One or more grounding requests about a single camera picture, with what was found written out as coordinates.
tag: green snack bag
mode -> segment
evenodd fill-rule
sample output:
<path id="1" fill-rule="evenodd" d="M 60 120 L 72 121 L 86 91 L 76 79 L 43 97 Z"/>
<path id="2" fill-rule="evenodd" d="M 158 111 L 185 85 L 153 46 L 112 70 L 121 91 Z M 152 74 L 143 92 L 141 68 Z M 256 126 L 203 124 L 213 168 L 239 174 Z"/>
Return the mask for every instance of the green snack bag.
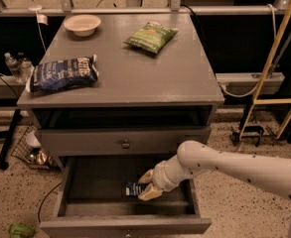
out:
<path id="1" fill-rule="evenodd" d="M 178 29 L 170 29 L 157 22 L 148 22 L 124 43 L 144 51 L 158 54 L 177 33 Z"/>
<path id="2" fill-rule="evenodd" d="M 31 225 L 11 224 L 8 233 L 11 238 L 33 238 L 36 230 Z"/>

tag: chip bag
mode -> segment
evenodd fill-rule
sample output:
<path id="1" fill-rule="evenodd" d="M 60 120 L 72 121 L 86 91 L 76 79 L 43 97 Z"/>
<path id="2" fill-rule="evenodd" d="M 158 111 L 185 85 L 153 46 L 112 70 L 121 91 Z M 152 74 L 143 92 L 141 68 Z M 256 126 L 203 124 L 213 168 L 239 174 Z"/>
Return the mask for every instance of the chip bag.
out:
<path id="1" fill-rule="evenodd" d="M 124 43 L 154 54 L 159 51 L 178 33 L 178 29 L 164 27 L 157 22 L 148 22 Z"/>

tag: drawer handle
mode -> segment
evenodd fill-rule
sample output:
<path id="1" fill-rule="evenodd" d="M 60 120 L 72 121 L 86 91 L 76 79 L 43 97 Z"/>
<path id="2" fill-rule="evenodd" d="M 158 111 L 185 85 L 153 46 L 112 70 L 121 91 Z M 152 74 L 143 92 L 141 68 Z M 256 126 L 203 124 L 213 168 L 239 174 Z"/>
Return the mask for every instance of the drawer handle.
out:
<path id="1" fill-rule="evenodd" d="M 131 233 L 130 233 L 130 231 L 128 230 L 127 231 L 127 234 L 126 234 L 126 236 L 125 236 L 126 238 L 132 238 L 132 235 L 131 235 Z"/>
<path id="2" fill-rule="evenodd" d="M 122 143 L 122 148 L 129 149 L 129 147 L 130 147 L 130 144 L 129 144 L 128 140 L 124 140 L 124 142 Z"/>

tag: blue chip bag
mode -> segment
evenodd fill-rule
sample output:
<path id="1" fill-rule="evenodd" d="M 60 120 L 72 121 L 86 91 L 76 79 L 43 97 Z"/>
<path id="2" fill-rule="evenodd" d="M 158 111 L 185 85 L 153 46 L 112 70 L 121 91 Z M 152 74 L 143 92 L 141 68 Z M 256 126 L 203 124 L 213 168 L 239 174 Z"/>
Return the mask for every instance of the blue chip bag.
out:
<path id="1" fill-rule="evenodd" d="M 145 190 L 147 185 L 148 184 L 128 181 L 125 183 L 125 195 L 130 197 L 136 197 Z"/>
<path id="2" fill-rule="evenodd" d="M 35 92 L 88 86 L 98 79 L 95 62 L 96 55 L 90 58 L 82 57 L 38 64 L 26 88 Z"/>

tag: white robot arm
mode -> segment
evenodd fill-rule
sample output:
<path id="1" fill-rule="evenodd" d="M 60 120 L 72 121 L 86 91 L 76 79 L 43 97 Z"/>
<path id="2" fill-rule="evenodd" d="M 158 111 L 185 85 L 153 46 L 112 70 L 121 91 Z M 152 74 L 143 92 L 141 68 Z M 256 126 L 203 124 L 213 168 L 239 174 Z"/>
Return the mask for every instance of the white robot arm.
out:
<path id="1" fill-rule="evenodd" d="M 216 151 L 196 141 L 184 142 L 176 156 L 148 171 L 139 182 L 149 184 L 138 197 L 149 200 L 161 196 L 205 170 L 218 170 L 291 200 L 290 159 Z"/>

